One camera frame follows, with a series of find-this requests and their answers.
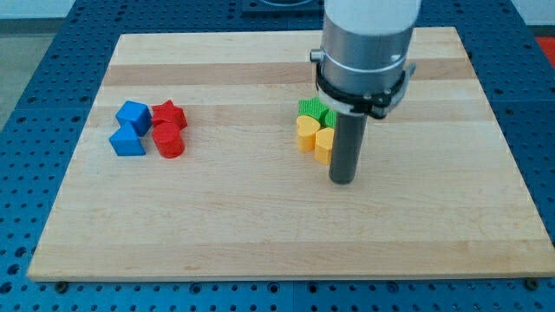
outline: blue perforated table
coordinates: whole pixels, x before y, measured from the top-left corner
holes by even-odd
[[[33,283],[26,276],[122,33],[319,29],[318,12],[241,14],[240,1],[77,0],[0,133],[0,311],[553,310],[555,279],[420,282]],[[424,0],[455,26],[555,239],[555,72],[509,0]]]

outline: wooden cutting board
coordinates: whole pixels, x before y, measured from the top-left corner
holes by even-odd
[[[416,29],[354,182],[296,144],[318,31],[124,35],[29,267],[37,281],[553,276],[555,250],[453,28]],[[120,158],[125,100],[172,98],[185,153]]]

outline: blue block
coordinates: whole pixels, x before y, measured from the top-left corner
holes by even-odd
[[[148,129],[150,129],[150,126],[152,126],[152,115],[148,110],[148,106],[134,101],[126,101],[115,115],[115,118],[117,118],[120,125],[128,121],[131,122],[139,136],[144,136]]]
[[[131,122],[124,123],[118,131],[112,134],[109,140],[118,156],[141,156],[146,154]]]

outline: yellow heart block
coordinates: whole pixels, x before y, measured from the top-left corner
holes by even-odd
[[[310,116],[297,117],[297,143],[298,150],[308,152],[316,144],[316,132],[320,130],[320,123]]]
[[[314,158],[325,165],[329,165],[331,162],[334,132],[334,129],[330,127],[316,132]]]

